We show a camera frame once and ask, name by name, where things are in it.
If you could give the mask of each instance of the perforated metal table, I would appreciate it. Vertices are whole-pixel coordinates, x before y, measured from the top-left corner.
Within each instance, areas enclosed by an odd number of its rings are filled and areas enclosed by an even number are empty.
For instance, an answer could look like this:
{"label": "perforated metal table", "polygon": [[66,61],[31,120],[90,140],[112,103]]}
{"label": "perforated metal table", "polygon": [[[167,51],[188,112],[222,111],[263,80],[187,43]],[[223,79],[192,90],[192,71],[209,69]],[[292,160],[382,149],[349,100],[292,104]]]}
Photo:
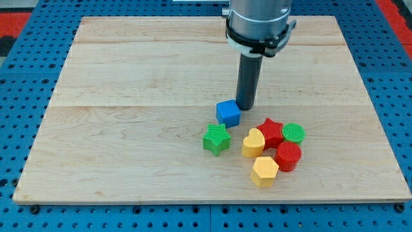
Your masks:
{"label": "perforated metal table", "polygon": [[[18,206],[11,197],[85,15],[220,15],[171,0],[42,0],[0,69],[0,231],[411,231],[411,204]],[[412,62],[372,0],[294,0],[334,15],[405,178],[412,174]]]}

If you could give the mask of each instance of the wooden board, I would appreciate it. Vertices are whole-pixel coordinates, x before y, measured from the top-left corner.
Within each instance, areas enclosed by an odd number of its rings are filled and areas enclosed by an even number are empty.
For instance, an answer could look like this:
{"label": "wooden board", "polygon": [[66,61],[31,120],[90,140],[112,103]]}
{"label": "wooden board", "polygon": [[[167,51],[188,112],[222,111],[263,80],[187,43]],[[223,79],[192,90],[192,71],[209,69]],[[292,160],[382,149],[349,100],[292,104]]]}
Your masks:
{"label": "wooden board", "polygon": [[[202,149],[234,98],[239,54],[219,17],[85,17],[14,194],[18,204],[403,202],[407,184],[334,17],[295,17],[264,58],[256,106],[219,157]],[[271,188],[240,155],[266,117],[306,129]],[[273,155],[274,150],[264,155]]]}

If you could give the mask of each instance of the toy block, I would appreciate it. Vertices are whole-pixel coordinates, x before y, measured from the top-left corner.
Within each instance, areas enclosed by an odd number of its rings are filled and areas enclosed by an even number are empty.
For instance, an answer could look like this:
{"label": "toy block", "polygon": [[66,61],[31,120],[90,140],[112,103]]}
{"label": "toy block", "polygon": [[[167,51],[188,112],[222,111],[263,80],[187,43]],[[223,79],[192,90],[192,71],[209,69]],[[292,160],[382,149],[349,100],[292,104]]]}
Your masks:
{"label": "toy block", "polygon": [[230,135],[226,131],[226,125],[207,125],[207,132],[203,136],[203,148],[210,150],[214,156],[218,156],[221,151],[230,148]]}
{"label": "toy block", "polygon": [[274,160],[279,165],[279,170],[288,172],[296,168],[297,162],[299,162],[301,157],[302,151],[299,145],[286,141],[277,147]]}
{"label": "toy block", "polygon": [[295,142],[297,144],[300,144],[305,136],[303,127],[294,122],[284,125],[282,134],[285,141]]}
{"label": "toy block", "polygon": [[216,118],[219,124],[226,124],[226,128],[239,125],[240,110],[235,100],[217,103]]}
{"label": "toy block", "polygon": [[253,164],[250,178],[260,188],[270,187],[276,178],[279,166],[272,157],[258,157]]}
{"label": "toy block", "polygon": [[249,130],[249,135],[243,139],[242,155],[244,157],[258,157],[262,155],[265,138],[256,128]]}
{"label": "toy block", "polygon": [[265,137],[264,150],[268,148],[277,148],[283,142],[282,128],[283,124],[274,122],[272,119],[266,118],[262,125],[257,126]]}

